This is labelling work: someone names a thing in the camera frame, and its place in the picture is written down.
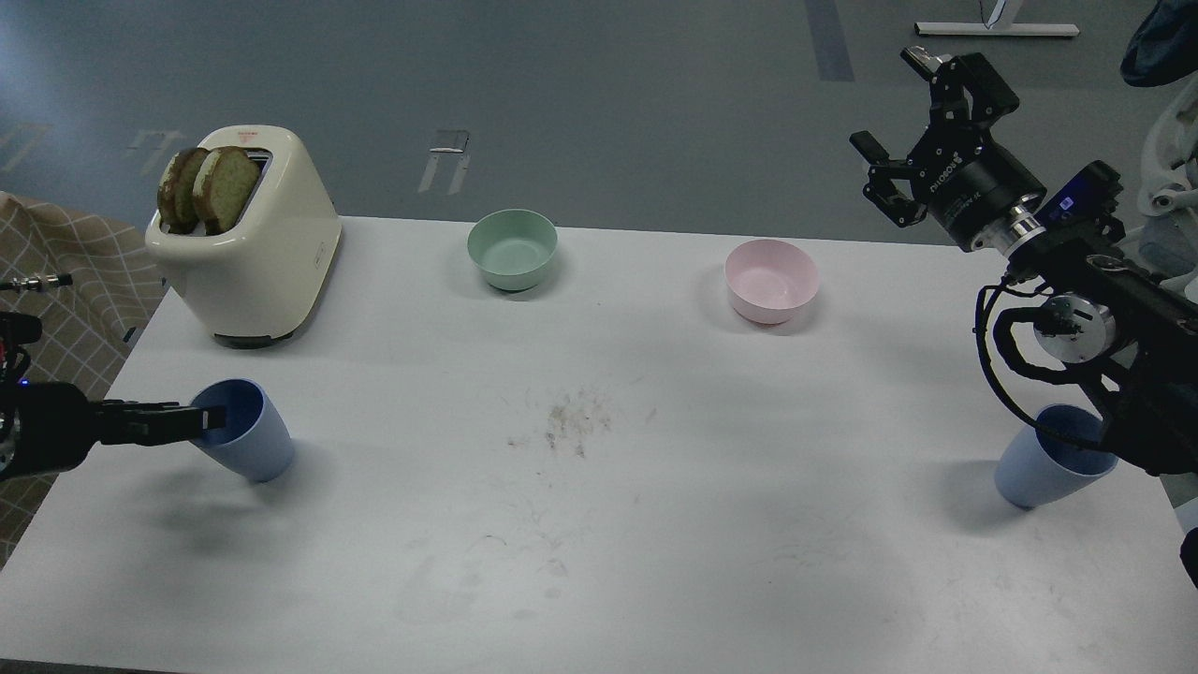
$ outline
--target toaster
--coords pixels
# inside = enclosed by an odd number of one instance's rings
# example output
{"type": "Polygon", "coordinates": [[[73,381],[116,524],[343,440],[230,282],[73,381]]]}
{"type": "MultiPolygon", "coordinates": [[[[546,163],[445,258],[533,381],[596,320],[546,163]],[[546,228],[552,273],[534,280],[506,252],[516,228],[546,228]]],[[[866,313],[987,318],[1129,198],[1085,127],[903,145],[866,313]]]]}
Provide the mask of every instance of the toaster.
{"type": "Polygon", "coordinates": [[[311,312],[341,237],[341,223],[303,142],[277,126],[230,126],[199,146],[236,145],[260,166],[258,183],[225,232],[171,233],[155,212],[146,248],[216,340],[234,348],[285,340],[311,312]]]}

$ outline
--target plaid fabric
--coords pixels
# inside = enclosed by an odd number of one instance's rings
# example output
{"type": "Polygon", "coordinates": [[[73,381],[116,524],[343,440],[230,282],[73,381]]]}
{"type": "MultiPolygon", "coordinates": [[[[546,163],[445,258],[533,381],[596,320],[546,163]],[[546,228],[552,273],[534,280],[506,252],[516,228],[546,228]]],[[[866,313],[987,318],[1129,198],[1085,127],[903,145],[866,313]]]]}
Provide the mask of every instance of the plaid fabric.
{"type": "MultiPolygon", "coordinates": [[[[0,192],[0,278],[69,273],[69,287],[5,292],[0,310],[42,318],[28,345],[34,382],[67,382],[102,400],[162,300],[162,277],[143,233],[122,221],[0,192]]],[[[20,539],[53,476],[0,482],[0,566],[20,539]]]]}

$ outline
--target toast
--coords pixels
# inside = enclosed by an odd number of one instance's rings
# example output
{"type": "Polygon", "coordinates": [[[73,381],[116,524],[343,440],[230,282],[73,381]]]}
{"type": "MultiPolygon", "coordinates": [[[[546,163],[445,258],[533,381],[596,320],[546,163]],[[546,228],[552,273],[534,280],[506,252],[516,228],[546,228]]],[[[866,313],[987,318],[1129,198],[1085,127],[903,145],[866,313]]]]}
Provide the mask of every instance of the toast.
{"type": "Polygon", "coordinates": [[[192,204],[208,236],[237,224],[261,169],[244,150],[217,147],[208,152],[192,184],[192,204]]]}
{"type": "Polygon", "coordinates": [[[159,219],[171,233],[190,233],[199,223],[192,205],[192,186],[208,156],[204,147],[188,147],[174,156],[158,181],[159,219]]]}

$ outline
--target blue cup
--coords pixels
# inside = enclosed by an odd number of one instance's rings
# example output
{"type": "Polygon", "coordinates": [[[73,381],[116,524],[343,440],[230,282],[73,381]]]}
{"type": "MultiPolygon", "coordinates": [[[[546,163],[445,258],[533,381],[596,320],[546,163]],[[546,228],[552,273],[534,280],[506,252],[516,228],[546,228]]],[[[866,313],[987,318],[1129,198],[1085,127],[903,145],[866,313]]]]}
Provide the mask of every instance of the blue cup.
{"type": "MultiPolygon", "coordinates": [[[[1102,421],[1073,406],[1046,407],[1036,421],[1087,441],[1097,442],[1102,436],[1102,421]]],[[[1033,509],[1072,494],[1114,470],[1117,463],[1112,454],[1083,450],[1024,426],[998,462],[994,486],[1004,499],[1033,509]]]]}
{"type": "Polygon", "coordinates": [[[274,480],[291,466],[291,436],[261,387],[248,379],[226,379],[192,401],[192,407],[213,406],[225,408],[225,425],[192,441],[204,454],[254,482],[274,480]]]}

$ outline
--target gray floor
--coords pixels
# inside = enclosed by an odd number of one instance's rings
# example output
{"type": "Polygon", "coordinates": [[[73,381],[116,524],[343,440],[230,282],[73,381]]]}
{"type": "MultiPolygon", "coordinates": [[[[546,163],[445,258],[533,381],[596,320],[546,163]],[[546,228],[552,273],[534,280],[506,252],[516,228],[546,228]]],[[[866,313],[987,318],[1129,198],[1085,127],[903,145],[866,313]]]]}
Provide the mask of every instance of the gray floor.
{"type": "Polygon", "coordinates": [[[921,133],[926,85],[900,49],[987,54],[1023,98],[996,136],[1049,189],[1094,158],[1132,189],[1174,91],[1118,74],[1151,5],[1030,1],[1019,22],[1081,36],[967,40],[913,24],[975,20],[974,0],[0,0],[0,189],[144,226],[174,151],[271,123],[346,214],[522,206],[562,225],[946,242],[877,213],[847,142],[870,128],[904,154],[921,133]],[[470,130],[456,194],[454,158],[418,192],[438,128],[470,130]]]}

